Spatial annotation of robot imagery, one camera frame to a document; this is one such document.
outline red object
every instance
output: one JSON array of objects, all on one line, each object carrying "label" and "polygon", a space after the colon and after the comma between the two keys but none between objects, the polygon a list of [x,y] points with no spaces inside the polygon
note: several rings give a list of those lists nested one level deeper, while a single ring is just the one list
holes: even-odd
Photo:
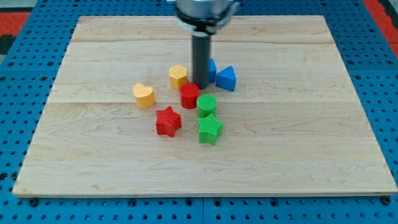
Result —
[{"label": "red object", "polygon": [[391,18],[386,14],[384,6],[377,0],[363,0],[363,3],[390,44],[396,57],[398,57],[398,48],[396,47],[396,44],[398,44],[398,30],[392,24]]},{"label": "red object", "polygon": [[186,109],[194,109],[197,107],[197,99],[199,97],[199,87],[194,83],[187,83],[180,88],[181,106]]},{"label": "red object", "polygon": [[156,112],[156,130],[157,134],[166,134],[174,137],[174,133],[178,128],[181,128],[181,116],[173,111],[171,106],[164,110],[157,110]]},{"label": "red object", "polygon": [[13,35],[18,36],[24,26],[30,12],[2,12],[0,13],[0,36]]}]

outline metal robot end effector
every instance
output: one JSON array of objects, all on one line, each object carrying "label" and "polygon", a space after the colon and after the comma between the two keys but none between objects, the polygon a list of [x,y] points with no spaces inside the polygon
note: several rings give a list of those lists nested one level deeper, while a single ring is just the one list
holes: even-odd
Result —
[{"label": "metal robot end effector", "polygon": [[193,82],[200,89],[208,85],[210,36],[228,23],[238,7],[231,0],[176,0],[178,24],[192,35]]}]

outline heart-shaped block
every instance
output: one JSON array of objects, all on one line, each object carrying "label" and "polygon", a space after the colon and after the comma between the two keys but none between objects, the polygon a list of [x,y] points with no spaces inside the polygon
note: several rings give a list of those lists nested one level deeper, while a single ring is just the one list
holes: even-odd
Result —
[{"label": "heart-shaped block", "polygon": [[138,108],[148,108],[155,104],[155,93],[153,88],[137,83],[132,88],[132,92],[136,97]]}]

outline red star block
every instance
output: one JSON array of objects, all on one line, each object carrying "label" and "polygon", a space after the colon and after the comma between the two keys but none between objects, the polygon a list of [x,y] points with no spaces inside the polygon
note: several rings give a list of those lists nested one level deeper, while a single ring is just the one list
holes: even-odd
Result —
[{"label": "red star block", "polygon": [[156,130],[157,134],[166,134],[171,138],[174,137],[174,132],[181,128],[181,116],[173,111],[171,106],[164,110],[157,110],[156,112]]}]

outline plastic toy block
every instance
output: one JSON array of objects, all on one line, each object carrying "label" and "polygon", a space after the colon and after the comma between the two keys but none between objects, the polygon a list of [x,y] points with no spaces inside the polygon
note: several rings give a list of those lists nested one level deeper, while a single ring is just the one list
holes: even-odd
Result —
[{"label": "plastic toy block", "polygon": [[181,86],[180,102],[181,106],[186,109],[194,109],[197,107],[197,99],[199,97],[199,87],[194,83],[187,83]]},{"label": "plastic toy block", "polygon": [[132,92],[136,97],[138,108],[148,108],[155,104],[154,89],[141,83],[134,85]]},{"label": "plastic toy block", "polygon": [[236,76],[232,66],[220,71],[216,75],[216,86],[229,91],[235,91]]},{"label": "plastic toy block", "polygon": [[224,124],[218,121],[213,114],[206,118],[198,118],[199,143],[216,145],[217,139],[223,134]]},{"label": "plastic toy block", "polygon": [[182,65],[176,65],[169,69],[170,87],[179,90],[188,82],[188,70]]},{"label": "plastic toy block", "polygon": [[217,99],[210,94],[199,96],[197,100],[198,118],[206,118],[210,114],[216,116]]},{"label": "plastic toy block", "polygon": [[209,82],[213,83],[216,81],[217,68],[214,59],[209,59]]},{"label": "plastic toy block", "polygon": [[181,116],[171,106],[156,112],[156,131],[158,135],[166,134],[174,137],[176,130],[181,128]]}]

